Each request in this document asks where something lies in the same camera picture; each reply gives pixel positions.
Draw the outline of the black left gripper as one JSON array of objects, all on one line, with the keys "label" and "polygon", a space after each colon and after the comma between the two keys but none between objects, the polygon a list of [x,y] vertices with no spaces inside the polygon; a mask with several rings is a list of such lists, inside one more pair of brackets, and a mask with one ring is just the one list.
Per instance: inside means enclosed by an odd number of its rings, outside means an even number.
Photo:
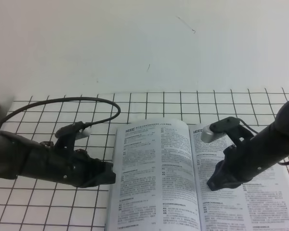
[{"label": "black left gripper", "polygon": [[113,164],[91,158],[84,149],[63,147],[52,141],[41,142],[48,153],[42,158],[42,180],[89,188],[116,182]]}]

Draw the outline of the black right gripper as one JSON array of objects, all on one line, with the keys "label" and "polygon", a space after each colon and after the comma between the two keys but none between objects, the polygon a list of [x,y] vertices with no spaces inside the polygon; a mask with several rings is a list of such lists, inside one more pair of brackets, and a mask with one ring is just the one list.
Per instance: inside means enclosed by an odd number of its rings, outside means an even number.
[{"label": "black right gripper", "polygon": [[213,175],[207,181],[211,191],[235,189],[251,181],[261,171],[262,159],[242,147],[231,145],[224,150],[224,160],[217,163]]}]

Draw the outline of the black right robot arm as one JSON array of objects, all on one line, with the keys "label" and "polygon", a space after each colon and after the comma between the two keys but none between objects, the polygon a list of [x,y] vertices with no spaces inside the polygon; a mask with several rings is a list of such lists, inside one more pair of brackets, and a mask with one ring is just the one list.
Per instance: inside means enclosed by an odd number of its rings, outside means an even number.
[{"label": "black right robot arm", "polygon": [[289,156],[289,101],[275,121],[258,133],[230,116],[204,127],[201,140],[210,143],[223,136],[233,144],[224,149],[224,160],[217,163],[207,181],[212,191],[235,189]]}]

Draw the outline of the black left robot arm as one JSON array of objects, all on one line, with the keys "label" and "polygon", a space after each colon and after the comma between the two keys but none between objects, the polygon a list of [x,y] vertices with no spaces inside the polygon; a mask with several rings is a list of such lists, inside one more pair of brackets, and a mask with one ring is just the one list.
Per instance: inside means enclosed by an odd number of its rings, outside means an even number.
[{"label": "black left robot arm", "polygon": [[0,131],[0,178],[22,176],[78,188],[115,183],[112,163],[91,158],[83,149],[75,150],[75,139],[75,134],[68,134],[57,142],[36,142]]}]

